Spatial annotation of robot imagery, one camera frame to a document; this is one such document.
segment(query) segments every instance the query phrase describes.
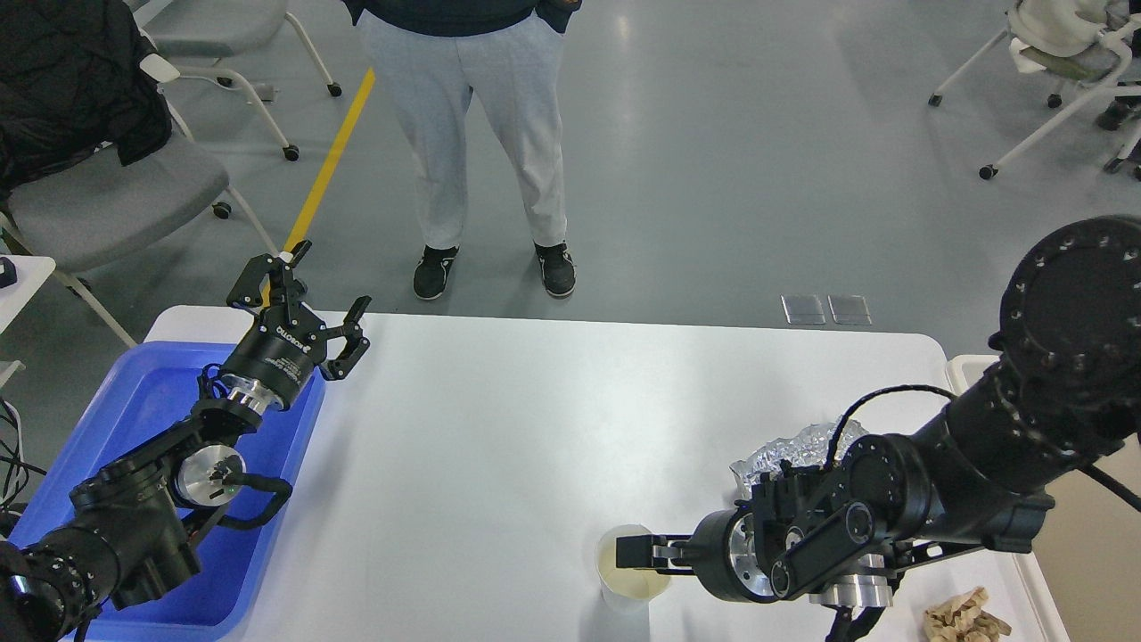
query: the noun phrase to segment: wire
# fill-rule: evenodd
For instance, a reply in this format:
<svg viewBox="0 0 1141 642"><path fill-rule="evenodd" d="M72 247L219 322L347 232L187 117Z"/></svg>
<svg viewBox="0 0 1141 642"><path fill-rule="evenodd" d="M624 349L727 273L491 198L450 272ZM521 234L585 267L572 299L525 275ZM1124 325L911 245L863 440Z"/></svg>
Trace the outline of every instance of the wire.
<svg viewBox="0 0 1141 642"><path fill-rule="evenodd" d="M0 461L8 463L3 488L0 490L0 494L2 494L0 496L0 511L2 511L15 502L16 497L31 483L32 480L29 471L35 472L40 469L24 462L24 431L19 420L19 412L2 397L0 397L0 409L3 411L3 416L0 418L16 431L16 448L11 448L3 440L0 440L0 446L10 455L10 457L0 458ZM21 473L24 476L23 481L21 481Z"/></svg>
<svg viewBox="0 0 1141 642"><path fill-rule="evenodd" d="M211 375L210 369L217 368L218 374ZM221 364L207 364L199 375L199 399L221 399L228 395L221 383Z"/></svg>
<svg viewBox="0 0 1141 642"><path fill-rule="evenodd" d="M1109 473L1102 471L1101 469L1098 469L1093 464L1090 464L1089 466L1084 466L1078 470L1085 473L1086 476L1090 476L1090 479L1092 479L1093 481L1108 488L1109 491L1112 493L1114 495L1124 499L1125 503L1128 504L1130 506L1133 506L1135 511L1141 512L1141 497L1134 495L1132 490L1125 488L1125 485L1110 477Z"/></svg>
<svg viewBox="0 0 1141 642"><path fill-rule="evenodd" d="M840 438L843 434L844 426L848 425L848 420L850 420L851 416L855 415L856 412L859 411L859 408L865 404L867 404L868 401L872 401L877 397L883 397L885 395L890 395L893 392L930 392L933 395L946 397L952 401L958 399L958 397L952 392L945 391L937 387L929 387L924 384L905 384L901 387L890 387L865 395L864 397L857 399L856 404L852 404L850 407L848 407L848 411L844 411L844 414L840 416L840 421L836 422L836 428L832 431L832 439L828 440L828 454L824 457L824 472L831 471L836 464L836 450L840 449Z"/></svg>
<svg viewBox="0 0 1141 642"><path fill-rule="evenodd" d="M11 457L0 456L0 462L3 462L5 464L10 464L13 466L18 466L21 469L31 471L31 472L33 472L33 473L35 473L38 476L47 476L48 474L47 471L44 471L43 469L41 469L39 466L33 466L32 464L29 464L27 462L21 462L19 460L14 460Z"/></svg>

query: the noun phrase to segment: chair seat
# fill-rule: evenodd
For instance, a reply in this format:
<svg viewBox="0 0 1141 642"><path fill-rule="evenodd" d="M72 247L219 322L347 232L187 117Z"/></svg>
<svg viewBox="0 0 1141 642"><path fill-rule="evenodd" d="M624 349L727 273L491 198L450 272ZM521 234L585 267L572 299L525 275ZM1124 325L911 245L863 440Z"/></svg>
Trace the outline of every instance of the chair seat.
<svg viewBox="0 0 1141 642"><path fill-rule="evenodd" d="M289 0L172 0L144 29L163 56L226 58L265 44L288 8Z"/></svg>
<svg viewBox="0 0 1141 642"><path fill-rule="evenodd" d="M226 168L175 133L127 166L113 147L58 173L16 187L11 216L35 253L82 271L159 241L229 185Z"/></svg>

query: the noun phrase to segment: gray sweatpants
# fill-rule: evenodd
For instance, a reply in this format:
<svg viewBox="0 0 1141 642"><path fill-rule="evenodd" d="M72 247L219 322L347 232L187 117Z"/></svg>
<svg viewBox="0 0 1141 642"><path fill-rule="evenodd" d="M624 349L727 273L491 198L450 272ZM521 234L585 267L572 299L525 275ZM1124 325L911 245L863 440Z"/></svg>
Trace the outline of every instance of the gray sweatpants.
<svg viewBox="0 0 1141 642"><path fill-rule="evenodd" d="M534 14L464 38L412 33L367 11L357 26L412 144L424 244L460 244L468 213L463 121L472 94L515 165L532 237L540 245L563 242L563 121L555 95L563 36Z"/></svg>

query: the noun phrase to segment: chair leg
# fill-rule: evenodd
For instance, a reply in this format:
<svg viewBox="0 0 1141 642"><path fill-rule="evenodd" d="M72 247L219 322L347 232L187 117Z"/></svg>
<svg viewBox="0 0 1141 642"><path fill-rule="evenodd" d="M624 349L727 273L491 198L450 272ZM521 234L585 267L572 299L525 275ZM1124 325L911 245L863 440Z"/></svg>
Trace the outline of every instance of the chair leg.
<svg viewBox="0 0 1141 642"><path fill-rule="evenodd" d="M982 46L981 49L979 49L978 51L974 52L973 56L971 56L970 58L968 58L966 62L963 63L963 66L961 66L957 70L955 70L955 72L952 73L947 78L947 80L942 81L942 84L940 84L934 90L934 92L931 94L931 97L928 98L928 104L931 105L932 107L938 107L939 103L942 101L942 92L948 87L950 87L952 84L954 84L963 75L963 73L966 72L968 68L970 68L971 66L973 66L974 63L978 62L979 58L981 58L984 54L986 54L990 49L994 49L1000 42L1002 42L1003 40L1005 40L1008 35L1010 35L1010 27L1003 27L1003 30L1000 31L998 33L996 33L994 38L992 38L986 44Z"/></svg>
<svg viewBox="0 0 1141 642"><path fill-rule="evenodd" d="M1029 148L1030 145L1034 145L1035 143L1044 138L1046 133L1053 131L1055 127L1061 124L1062 121L1065 121L1069 116L1074 115L1074 113L1084 107L1086 103L1089 103L1090 100L1092 100L1098 96L1106 96L1106 95L1107 95L1106 91L1083 92L1077 98L1075 98L1073 103L1066 105L1066 107L1063 107L1062 111L1058 112L1057 114L1054 114L1053 117L1044 122L1042 127L1038 127L1037 129L1034 130L1033 133L1023 138L1022 141L1015 145L1013 149L1006 152L1006 154L1003 157L998 159L993 164L988 164L979 169L979 177L982 178L984 180L989 180L990 178L994 177L994 174L998 173L1000 169L1010 163L1010 161L1021 155L1021 153L1025 152L1027 148Z"/></svg>
<svg viewBox="0 0 1141 642"><path fill-rule="evenodd" d="M119 325L119 320L115 320L115 317L112 316L110 311L107 311L107 308L104 307L102 302L99 302L99 299L95 298L95 294L91 293L91 290L87 289L87 285L81 283L79 278L76 278L73 274L70 274L62 269L56 269L52 273L52 275L56 278L58 278L64 285L71 287L71 290L75 292L81 299L83 299L84 302L91 306L91 309L94 309L95 312L99 315L99 318L103 318L103 323L106 324L107 327L111 328L113 333L115 333L115 336L118 336L124 344L127 344L128 349L132 349L138 346L135 342L135 340L132 340L131 336L127 334L127 331L124 331L123 327Z"/></svg>
<svg viewBox="0 0 1141 642"><path fill-rule="evenodd" d="M277 245L274 244L274 239L269 237L269 234L266 231L266 228L261 226L261 220L258 219L258 214L253 213L253 208L250 206L250 203L248 203L245 198L242 197L242 194L240 194L237 189L234 188L233 185L228 185L226 187L226 193L233 196L235 201L237 201L237 204L241 205L241 208L245 211L245 217L250 220L250 225L253 225L253 228L257 229L258 235L261 236L261 241L266 243L267 247L269 247L269 253L276 255L280 250L277 249Z"/></svg>
<svg viewBox="0 0 1141 642"><path fill-rule="evenodd" d="M321 74L322 80L325 81L325 87L329 88L329 92L333 97L341 95L341 86L338 84L333 76L329 74L329 70L325 68L325 63L321 60L321 55L317 54L317 48L313 46L313 40L309 39L309 34L305 32L305 27L301 26L301 21L297 19L297 16L285 11L285 21L293 25L293 31L297 32L297 36L301 39L301 44L305 44L305 49L309 52L309 58L313 59L313 64L317 66L317 73Z"/></svg>
<svg viewBox="0 0 1141 642"><path fill-rule="evenodd" d="M262 122L269 128L269 132L281 145L282 152L285 154L285 160L296 161L300 157L300 152L297 145L293 145L285 138L282 133L280 127L277 127L277 121L274 116L269 115L269 109L261 104L261 98L258 97L258 91L250 84L250 81L245 79L242 74L234 70L222 68L222 67L195 67L195 66L179 66L178 71L185 76L201 78L207 80L212 80L218 76L233 78L234 82L237 83L242 92L245 94L246 99L253 108L258 111L258 115L261 116Z"/></svg>

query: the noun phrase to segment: office chair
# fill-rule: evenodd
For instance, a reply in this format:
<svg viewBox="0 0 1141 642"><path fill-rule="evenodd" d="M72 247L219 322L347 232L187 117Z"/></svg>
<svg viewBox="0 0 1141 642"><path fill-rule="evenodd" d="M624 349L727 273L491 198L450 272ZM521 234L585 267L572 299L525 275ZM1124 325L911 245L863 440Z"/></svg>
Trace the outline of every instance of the office chair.
<svg viewBox="0 0 1141 642"><path fill-rule="evenodd" d="M135 340L75 273L114 261L171 234L227 192L270 253L277 249L248 203L230 185L226 168L178 133L159 151L127 166L106 147L64 171L13 189L0 216L5 241L17 253L50 255L54 275L82 298L128 348Z"/></svg>
<svg viewBox="0 0 1141 642"><path fill-rule="evenodd" d="M1076 6L1086 6L1085 11L1076 15ZM1059 124L1077 113L1083 106L1095 98L1107 101L1117 96L1141 96L1141 87L1120 84L1120 76L1133 59L1128 40L1141 26L1141 15L1130 16L1117 29L1110 29L1106 21L1107 0L1018 0L1006 13L1006 24L986 44L971 56L961 67L955 70L940 84L928 104L938 107L942 103L944 91L954 84L966 70L973 66L987 51L1000 43L1018 39L1020 43L1012 48L1017 64L1036 64L1049 75L1057 79L1054 90L1046 99L1046 106L1057 108L1062 104L1061 92L1066 86L1074 86L1077 95L1074 100L1058 112L1053 117L1038 127L997 161L979 168L979 177L984 180L994 178L1028 147L1053 131ZM1133 128L1117 155L1107 162L1102 169L1116 173L1122 163L1128 159L1133 147L1141 139L1141 121ZM1134 170L1141 180L1141 170Z"/></svg>
<svg viewBox="0 0 1141 642"><path fill-rule="evenodd" d="M128 0L138 10L149 0ZM341 86L329 74L317 49L297 17L289 13L289 0L171 0L144 29L164 58L213 58L212 66L176 65L185 78L216 82L241 90L277 140L286 160L296 161L300 151L282 133L264 100L273 99L273 88L259 89L232 68L218 66L224 58L262 47L277 33L282 23L293 26L313 59L325 88L341 95Z"/></svg>

